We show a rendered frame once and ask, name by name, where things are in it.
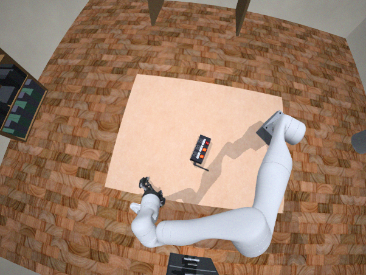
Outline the black power strip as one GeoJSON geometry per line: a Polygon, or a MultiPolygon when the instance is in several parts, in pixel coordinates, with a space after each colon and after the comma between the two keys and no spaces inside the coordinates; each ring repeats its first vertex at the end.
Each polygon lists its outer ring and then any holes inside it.
{"type": "MultiPolygon", "coordinates": [[[[202,164],[206,151],[209,147],[210,141],[211,141],[211,138],[200,135],[200,137],[197,141],[196,147],[193,151],[193,154],[190,158],[191,161],[194,161],[193,165],[200,167],[200,166],[196,165],[196,163],[202,164]]],[[[203,167],[200,167],[200,168],[209,171],[208,169],[205,169],[203,167]]]]}

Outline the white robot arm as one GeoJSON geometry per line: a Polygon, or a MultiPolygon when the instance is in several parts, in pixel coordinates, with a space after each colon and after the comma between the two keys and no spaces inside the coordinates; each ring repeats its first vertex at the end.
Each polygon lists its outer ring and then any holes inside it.
{"type": "Polygon", "coordinates": [[[241,207],[192,220],[165,220],[156,226],[160,199],[154,194],[147,194],[141,204],[130,205],[137,214],[131,229],[141,244],[148,248],[185,246],[217,238],[231,240],[243,256],[257,257],[263,254],[271,243],[278,210],[292,170],[292,158],[286,142],[298,144],[306,131],[304,123],[286,114],[280,116],[272,126],[272,139],[258,170],[252,207],[241,207]]]}

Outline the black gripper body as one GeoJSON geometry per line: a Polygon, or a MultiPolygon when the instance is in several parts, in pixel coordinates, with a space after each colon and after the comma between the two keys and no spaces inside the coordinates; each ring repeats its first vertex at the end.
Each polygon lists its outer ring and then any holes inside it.
{"type": "Polygon", "coordinates": [[[143,197],[147,194],[154,194],[156,195],[159,199],[160,199],[160,202],[161,202],[161,197],[160,195],[156,192],[156,191],[153,191],[150,189],[150,187],[146,187],[146,190],[144,190],[144,194],[143,194],[143,197]]]}

